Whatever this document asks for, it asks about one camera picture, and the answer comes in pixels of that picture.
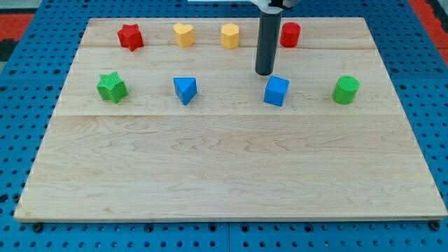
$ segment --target green cylinder block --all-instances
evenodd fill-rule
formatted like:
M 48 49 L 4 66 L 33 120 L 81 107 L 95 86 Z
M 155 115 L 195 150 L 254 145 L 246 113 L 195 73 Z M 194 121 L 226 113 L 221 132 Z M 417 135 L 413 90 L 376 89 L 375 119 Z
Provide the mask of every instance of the green cylinder block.
M 343 76 L 337 80 L 332 97 L 338 104 L 350 104 L 355 98 L 358 89 L 358 80 L 351 76 Z

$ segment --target toy block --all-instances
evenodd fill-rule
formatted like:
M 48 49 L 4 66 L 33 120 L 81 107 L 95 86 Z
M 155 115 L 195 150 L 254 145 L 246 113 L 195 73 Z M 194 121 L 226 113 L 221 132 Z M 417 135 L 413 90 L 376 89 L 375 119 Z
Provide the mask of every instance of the toy block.
M 125 82 L 116 71 L 111 74 L 101 74 L 97 89 L 103 100 L 111 100 L 113 103 L 118 103 L 121 98 L 127 96 Z
M 187 105 L 197 93 L 196 78 L 176 77 L 173 81 L 177 97 L 183 105 Z
M 233 49 L 239 45 L 239 26 L 228 23 L 221 27 L 221 45 Z
M 121 47 L 129 48 L 131 52 L 145 46 L 138 24 L 124 24 L 117 34 Z
M 191 24 L 176 23 L 174 25 L 174 34 L 176 35 L 177 44 L 182 48 L 191 46 L 195 42 L 195 34 Z
M 332 98 L 338 104 L 347 105 L 353 102 L 359 89 L 359 81 L 352 76 L 343 76 L 337 80 Z
M 293 48 L 299 42 L 300 25 L 287 22 L 281 27 L 280 44 L 286 48 Z
M 266 85 L 264 102 L 275 106 L 283 106 L 288 86 L 289 80 L 271 76 Z

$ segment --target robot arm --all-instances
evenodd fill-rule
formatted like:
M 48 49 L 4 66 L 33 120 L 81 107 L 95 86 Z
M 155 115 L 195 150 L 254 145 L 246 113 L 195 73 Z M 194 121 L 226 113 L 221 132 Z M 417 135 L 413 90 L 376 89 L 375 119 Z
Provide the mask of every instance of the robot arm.
M 291 9 L 301 0 L 251 0 L 261 11 L 258 28 L 255 71 L 262 76 L 274 69 L 282 10 Z

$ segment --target red block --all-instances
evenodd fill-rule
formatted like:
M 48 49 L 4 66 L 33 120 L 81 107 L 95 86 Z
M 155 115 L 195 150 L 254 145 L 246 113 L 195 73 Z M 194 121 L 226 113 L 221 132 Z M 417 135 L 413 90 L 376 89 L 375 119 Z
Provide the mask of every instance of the red block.
M 280 44 L 287 48 L 295 47 L 299 42 L 300 25 L 287 22 L 281 28 Z
M 118 31 L 118 39 L 120 39 L 121 47 L 129 48 L 131 52 L 145 46 L 138 24 L 124 24 Z

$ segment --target red object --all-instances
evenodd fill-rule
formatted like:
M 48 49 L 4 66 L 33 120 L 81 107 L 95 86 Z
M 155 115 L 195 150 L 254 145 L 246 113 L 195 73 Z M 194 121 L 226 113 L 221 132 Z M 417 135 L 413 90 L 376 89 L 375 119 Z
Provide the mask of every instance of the red object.
M 1 14 L 0 15 L 0 41 L 13 39 L 19 41 L 34 14 Z
M 287 22 L 281 28 L 280 44 L 284 47 L 295 47 L 299 42 L 300 25 Z
M 131 52 L 139 47 L 144 47 L 143 39 L 138 24 L 124 24 L 118 31 L 121 47 L 129 48 Z
M 409 0 L 409 3 L 434 42 L 435 47 L 439 50 L 445 64 L 448 64 L 448 34 L 443 30 L 441 21 L 434 16 L 433 7 L 427 4 L 425 0 Z

